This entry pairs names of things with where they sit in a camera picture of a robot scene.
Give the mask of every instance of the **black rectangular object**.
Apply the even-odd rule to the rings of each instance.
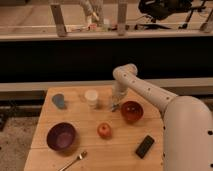
[[[142,141],[142,143],[139,145],[139,147],[136,149],[136,154],[140,158],[143,158],[154,142],[155,140],[149,135],[147,135]]]

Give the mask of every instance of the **dark background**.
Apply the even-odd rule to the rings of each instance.
[[[140,78],[213,76],[213,37],[0,42],[0,82],[112,80],[134,63]]]

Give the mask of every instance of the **white cylinder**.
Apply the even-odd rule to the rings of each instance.
[[[164,171],[212,171],[213,116],[199,99],[178,96],[164,115]]]
[[[96,90],[87,90],[84,94],[84,97],[90,107],[97,108],[98,92]]]

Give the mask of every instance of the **white cup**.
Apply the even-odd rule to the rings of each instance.
[[[87,90],[84,94],[87,104],[92,108],[98,106],[98,92],[96,90]]]

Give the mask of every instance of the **purple bowl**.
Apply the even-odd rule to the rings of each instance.
[[[47,134],[47,145],[55,151],[64,151],[74,142],[76,136],[72,124],[62,122],[53,126]]]

